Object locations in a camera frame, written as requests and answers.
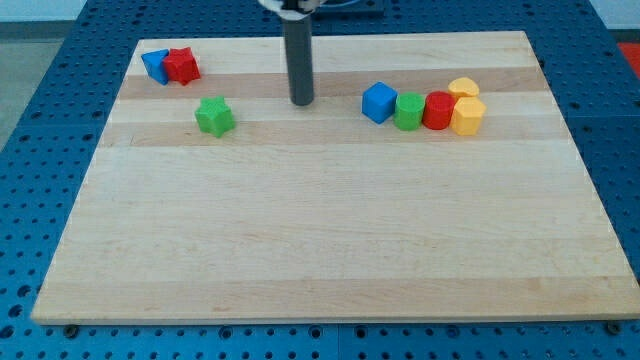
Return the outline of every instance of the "wooden table surface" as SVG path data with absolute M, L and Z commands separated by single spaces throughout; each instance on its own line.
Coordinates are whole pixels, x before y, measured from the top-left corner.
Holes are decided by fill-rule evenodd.
M 640 290 L 522 32 L 314 38 L 315 102 L 282 39 L 142 40 L 32 317 L 43 324 L 623 319 Z M 191 46 L 163 87 L 144 52 Z M 473 78 L 477 136 L 360 114 L 376 81 Z M 201 97 L 236 129 L 200 133 Z

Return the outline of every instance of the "green hexagon block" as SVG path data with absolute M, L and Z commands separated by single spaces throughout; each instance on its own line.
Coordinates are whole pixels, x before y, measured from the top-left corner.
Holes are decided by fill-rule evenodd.
M 200 131 L 211 133 L 217 138 L 236 127 L 231 108 L 224 102 L 223 96 L 200 99 L 196 120 Z

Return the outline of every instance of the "blue block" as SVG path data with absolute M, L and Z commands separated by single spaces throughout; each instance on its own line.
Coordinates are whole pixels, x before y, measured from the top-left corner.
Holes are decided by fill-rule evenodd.
M 169 50 L 162 49 L 142 54 L 142 62 L 144 63 L 147 74 L 162 85 L 169 83 L 169 76 L 162 65 L 162 60 L 169 55 Z
M 376 124 L 382 124 L 396 109 L 398 92 L 383 82 L 377 82 L 362 94 L 362 113 Z

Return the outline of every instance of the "yellow hexagon block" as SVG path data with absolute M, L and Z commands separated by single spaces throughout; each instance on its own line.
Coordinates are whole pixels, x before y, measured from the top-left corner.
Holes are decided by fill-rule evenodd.
M 457 101 L 461 97 L 473 97 L 480 95 L 480 88 L 475 81 L 464 77 L 449 83 L 449 94 Z
M 477 97 L 462 97 L 453 108 L 451 129 L 458 135 L 475 135 L 482 125 L 487 106 Z

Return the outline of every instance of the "red block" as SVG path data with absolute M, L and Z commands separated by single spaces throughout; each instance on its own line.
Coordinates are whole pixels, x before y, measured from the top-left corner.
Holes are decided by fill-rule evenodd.
M 187 85 L 191 80 L 200 79 L 200 71 L 196 59 L 191 53 L 191 48 L 170 49 L 169 55 L 162 60 L 169 80 L 179 81 Z
M 631 64 L 636 76 L 640 78 L 640 44 L 619 43 L 618 47 L 620 47 L 627 61 Z
M 451 122 L 453 107 L 456 101 L 451 94 L 444 91 L 434 91 L 425 100 L 422 123 L 432 130 L 446 129 Z

